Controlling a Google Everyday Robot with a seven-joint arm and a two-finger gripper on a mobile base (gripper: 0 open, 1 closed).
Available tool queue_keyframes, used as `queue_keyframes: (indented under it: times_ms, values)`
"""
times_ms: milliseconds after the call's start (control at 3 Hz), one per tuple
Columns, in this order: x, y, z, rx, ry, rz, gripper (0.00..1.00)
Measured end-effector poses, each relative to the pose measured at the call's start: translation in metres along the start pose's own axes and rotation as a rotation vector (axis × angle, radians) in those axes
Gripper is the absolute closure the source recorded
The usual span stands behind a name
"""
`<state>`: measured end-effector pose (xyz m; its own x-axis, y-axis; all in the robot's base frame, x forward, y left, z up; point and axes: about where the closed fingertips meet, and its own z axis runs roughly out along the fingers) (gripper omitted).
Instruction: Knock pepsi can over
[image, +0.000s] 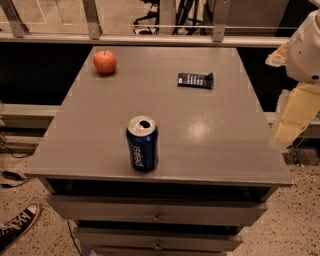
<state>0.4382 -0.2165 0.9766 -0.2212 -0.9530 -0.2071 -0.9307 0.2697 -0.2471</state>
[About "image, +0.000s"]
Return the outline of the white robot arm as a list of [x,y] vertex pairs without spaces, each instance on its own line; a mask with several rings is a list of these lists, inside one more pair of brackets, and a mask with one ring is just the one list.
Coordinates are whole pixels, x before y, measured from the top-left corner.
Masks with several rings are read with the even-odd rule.
[[279,150],[291,146],[320,112],[320,0],[308,1],[318,9],[265,61],[284,66],[287,76],[298,82],[278,98],[270,146]]

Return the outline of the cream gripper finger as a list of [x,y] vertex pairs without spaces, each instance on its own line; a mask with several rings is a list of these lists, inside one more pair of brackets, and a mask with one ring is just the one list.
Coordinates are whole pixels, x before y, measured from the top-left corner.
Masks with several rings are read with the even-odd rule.
[[291,91],[283,90],[277,102],[270,146],[275,149],[291,146],[319,112],[319,84],[299,83]]
[[286,66],[288,45],[289,43],[286,42],[279,46],[274,52],[268,55],[265,63],[272,67]]

